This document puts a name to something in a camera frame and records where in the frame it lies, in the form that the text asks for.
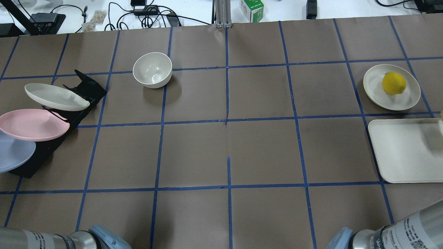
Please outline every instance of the dish rack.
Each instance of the dish rack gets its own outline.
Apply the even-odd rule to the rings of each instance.
[[[10,170],[9,172],[18,176],[31,178],[42,164],[54,153],[54,151],[63,143],[66,137],[77,128],[79,123],[88,115],[88,113],[97,106],[98,102],[107,94],[106,90],[95,80],[84,75],[78,70],[74,70],[76,75],[81,79],[81,83],[74,87],[67,89],[76,93],[80,97],[90,102],[90,105],[81,111],[63,111],[58,109],[47,109],[50,112],[54,112],[66,118],[66,122],[70,124],[68,131],[62,136],[48,141],[36,142],[35,151],[30,159],[23,165]]]

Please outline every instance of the white tray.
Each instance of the white tray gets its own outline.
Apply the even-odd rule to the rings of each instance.
[[[25,86],[25,91],[36,102],[59,110],[81,111],[89,106],[82,97],[58,86],[32,83]]]
[[[390,183],[443,182],[443,121],[373,120],[368,126],[380,174]]]

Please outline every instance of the metal cylinder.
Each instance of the metal cylinder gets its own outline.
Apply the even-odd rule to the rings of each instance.
[[[377,231],[362,230],[353,249],[443,249],[443,200]]]
[[[94,236],[86,231],[78,231],[69,236],[62,236],[0,227],[0,248],[97,249],[97,242]]]

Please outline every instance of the white table surface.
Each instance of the white table surface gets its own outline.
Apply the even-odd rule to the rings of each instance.
[[[21,0],[23,6],[29,13],[37,12],[50,12],[52,8],[58,4],[50,3],[45,0]],[[264,8],[264,17],[261,22],[271,21],[285,21],[285,20],[303,20],[306,18],[306,0],[262,0]],[[400,0],[380,0],[384,4],[396,3]],[[125,9],[131,9],[130,0],[115,0]],[[88,22],[95,10],[108,10],[108,0],[63,0],[64,4],[72,4],[84,8],[88,6],[87,19]],[[155,0],[154,4],[163,5],[173,9],[179,16],[187,16],[195,18],[201,21],[210,23],[212,0]],[[317,19],[327,18],[346,18],[346,17],[364,17],[364,16],[397,16],[397,15],[410,15],[419,14],[416,10],[409,10],[403,8],[403,6],[397,5],[394,7],[382,7],[378,5],[374,0],[318,0],[318,14]],[[416,8],[414,2],[406,3],[409,8]],[[75,32],[83,22],[80,10],[72,7],[61,7],[55,10],[56,13],[65,14],[66,20],[59,30],[59,34]],[[118,18],[124,14],[118,6],[111,5],[111,22],[116,25]],[[233,23],[245,23],[248,22],[245,15],[239,8],[239,0],[231,0],[231,18]],[[7,13],[4,7],[0,7],[0,23],[11,23],[11,17]],[[140,21],[133,15],[124,17],[124,22],[130,29],[141,28]],[[201,23],[180,19],[180,22],[184,26],[202,25]],[[104,30],[105,25],[108,23],[108,18],[103,25],[97,25],[96,31]],[[23,26],[16,21],[16,25],[24,30]]]

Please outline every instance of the tray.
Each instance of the tray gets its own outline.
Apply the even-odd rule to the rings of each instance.
[[[373,120],[368,130],[383,179],[443,182],[442,119]]]

